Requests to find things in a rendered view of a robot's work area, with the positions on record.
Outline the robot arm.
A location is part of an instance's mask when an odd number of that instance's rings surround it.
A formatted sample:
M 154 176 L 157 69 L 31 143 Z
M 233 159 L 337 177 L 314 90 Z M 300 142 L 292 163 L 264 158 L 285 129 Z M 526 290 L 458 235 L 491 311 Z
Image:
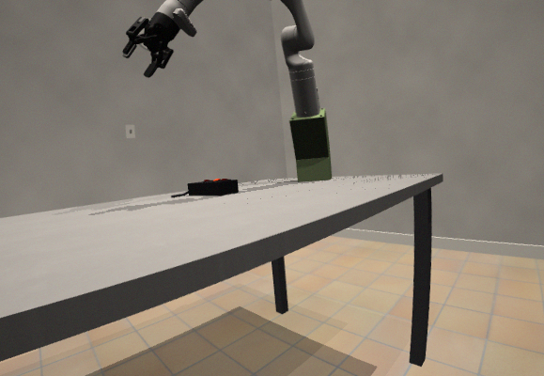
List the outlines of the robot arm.
M 166 0 L 157 12 L 170 17 L 190 37 L 196 29 L 188 18 L 203 0 Z M 295 24 L 281 33 L 281 42 L 289 70 L 296 116 L 309 118 L 319 114 L 319 94 L 316 85 L 313 61 L 300 55 L 299 51 L 314 46 L 314 33 L 303 0 L 280 0 L 290 10 Z M 176 10 L 175 10 L 176 9 Z

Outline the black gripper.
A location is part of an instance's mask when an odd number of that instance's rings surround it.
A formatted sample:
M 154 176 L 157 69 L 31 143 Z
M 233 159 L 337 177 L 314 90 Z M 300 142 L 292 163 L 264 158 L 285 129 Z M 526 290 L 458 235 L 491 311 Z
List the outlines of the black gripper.
M 143 28 L 145 28 L 144 34 L 138 35 Z M 126 32 L 129 42 L 123 49 L 122 55 L 129 58 L 137 47 L 136 44 L 143 43 L 147 46 L 151 51 L 152 59 L 144 75 L 149 78 L 157 68 L 165 68 L 171 55 L 174 53 L 174 50 L 169 49 L 167 44 L 175 38 L 178 32 L 178 25 L 170 17 L 161 12 L 156 12 L 151 20 L 139 17 Z M 163 63 L 161 63 L 161 60 Z

